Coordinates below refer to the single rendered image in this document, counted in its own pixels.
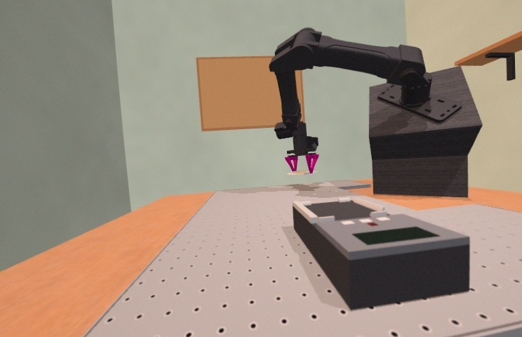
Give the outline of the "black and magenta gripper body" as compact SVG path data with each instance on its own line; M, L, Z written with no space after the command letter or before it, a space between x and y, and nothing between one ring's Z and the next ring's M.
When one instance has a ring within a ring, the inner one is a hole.
M308 152L315 152L316 148L307 148L307 135L293 137L293 147L294 150L287 151L287 154L295 154L295 155L289 155L288 157L297 157L297 156L303 156L303 155L310 155L310 154L316 154L316 153L308 153ZM310 150L310 151L309 151Z

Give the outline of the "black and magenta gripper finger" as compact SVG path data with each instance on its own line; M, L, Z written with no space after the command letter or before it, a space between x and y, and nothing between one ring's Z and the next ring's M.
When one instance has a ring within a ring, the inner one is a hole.
M310 154L310 155L305 155L305 156L306 156L309 172L313 173L314 166L315 166L315 163L316 163L319 155L318 154ZM312 161L312 158L313 158L313 161ZM312 162L312 166L311 166L311 162Z
M288 164L291 167L292 171L296 171L297 170L297 157L285 157L285 160L288 162ZM294 168L293 168L293 165L291 163L291 160L293 160Z

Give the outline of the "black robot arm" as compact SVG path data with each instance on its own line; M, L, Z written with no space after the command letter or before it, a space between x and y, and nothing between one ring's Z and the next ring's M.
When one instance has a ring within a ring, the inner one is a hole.
M313 69L313 66L337 67L387 79L391 85L377 95L378 99L436 123L462 108L461 102L430 92L432 75L426 72L418 47L371 46L321 34L310 27L301 29L278 45L269 64L281 96L283 121L276 123L274 129L278 139L307 134L306 123L300 121L301 107L293 70Z

